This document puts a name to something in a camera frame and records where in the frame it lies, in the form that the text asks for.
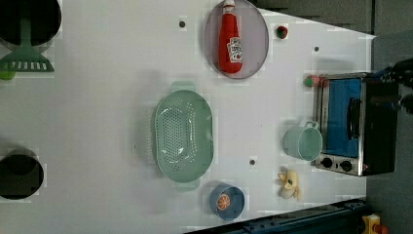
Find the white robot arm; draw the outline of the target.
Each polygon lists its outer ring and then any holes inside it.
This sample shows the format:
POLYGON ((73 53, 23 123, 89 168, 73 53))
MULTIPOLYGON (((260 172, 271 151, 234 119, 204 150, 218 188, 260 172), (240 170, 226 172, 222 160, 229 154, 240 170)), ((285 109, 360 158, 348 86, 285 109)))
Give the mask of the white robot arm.
MULTIPOLYGON (((413 58, 398 61, 395 65, 382 69, 374 74, 374 78, 381 83, 397 84, 413 88, 413 58)), ((411 94, 372 97, 370 102, 376 106, 383 106, 394 111, 403 110, 413 113, 413 99, 411 94)))

